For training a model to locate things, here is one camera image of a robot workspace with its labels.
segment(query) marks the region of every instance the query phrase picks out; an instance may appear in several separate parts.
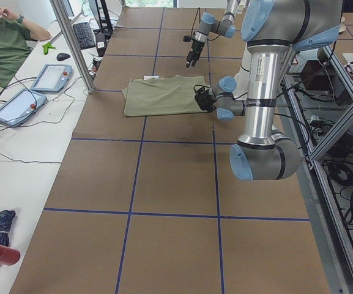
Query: green clip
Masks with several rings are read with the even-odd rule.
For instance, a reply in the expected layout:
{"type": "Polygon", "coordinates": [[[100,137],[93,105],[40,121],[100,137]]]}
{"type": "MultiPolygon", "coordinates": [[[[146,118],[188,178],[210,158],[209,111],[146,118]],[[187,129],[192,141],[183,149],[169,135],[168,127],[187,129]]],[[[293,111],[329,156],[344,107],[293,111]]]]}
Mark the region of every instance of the green clip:
{"type": "Polygon", "coordinates": [[[43,54],[47,55],[48,54],[48,49],[56,49],[50,42],[46,43],[43,45],[43,54]]]}

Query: green cloth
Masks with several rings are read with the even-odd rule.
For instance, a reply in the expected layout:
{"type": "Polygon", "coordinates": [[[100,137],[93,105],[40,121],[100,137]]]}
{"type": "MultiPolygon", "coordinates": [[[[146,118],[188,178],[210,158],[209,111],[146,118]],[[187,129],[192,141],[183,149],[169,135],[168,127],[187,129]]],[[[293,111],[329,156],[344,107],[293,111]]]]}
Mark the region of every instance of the green cloth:
{"type": "Polygon", "coordinates": [[[125,116],[176,115],[203,112],[196,103],[194,86],[205,85],[204,77],[131,80],[122,92],[125,116]]]}
{"type": "Polygon", "coordinates": [[[29,29],[16,21],[0,19],[0,87],[5,88],[31,53],[29,29]]]}

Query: person's hand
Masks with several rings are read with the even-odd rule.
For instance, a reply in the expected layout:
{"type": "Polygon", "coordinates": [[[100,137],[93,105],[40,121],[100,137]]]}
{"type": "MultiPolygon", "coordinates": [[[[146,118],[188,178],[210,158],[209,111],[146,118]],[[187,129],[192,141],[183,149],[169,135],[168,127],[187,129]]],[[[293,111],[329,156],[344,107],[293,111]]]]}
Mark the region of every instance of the person's hand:
{"type": "Polygon", "coordinates": [[[6,18],[7,20],[17,20],[19,17],[19,14],[15,13],[10,8],[0,7],[0,16],[6,18]]]}

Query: beige towel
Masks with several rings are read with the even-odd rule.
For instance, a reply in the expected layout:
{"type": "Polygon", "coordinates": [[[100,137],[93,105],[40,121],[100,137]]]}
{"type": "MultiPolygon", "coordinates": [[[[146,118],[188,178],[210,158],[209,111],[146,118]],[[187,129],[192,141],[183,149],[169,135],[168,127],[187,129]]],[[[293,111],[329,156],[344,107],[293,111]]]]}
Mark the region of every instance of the beige towel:
{"type": "Polygon", "coordinates": [[[204,77],[131,80],[124,89],[125,116],[175,115],[203,112],[196,103],[194,86],[205,85],[204,77]]]}

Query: green shirt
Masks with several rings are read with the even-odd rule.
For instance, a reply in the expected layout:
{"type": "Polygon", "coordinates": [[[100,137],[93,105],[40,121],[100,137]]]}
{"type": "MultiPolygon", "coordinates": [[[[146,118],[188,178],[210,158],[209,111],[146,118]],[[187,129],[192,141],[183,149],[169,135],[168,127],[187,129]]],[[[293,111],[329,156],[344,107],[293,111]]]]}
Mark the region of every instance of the green shirt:
{"type": "Polygon", "coordinates": [[[16,21],[0,19],[0,87],[5,88],[31,52],[29,29],[16,21]]]}

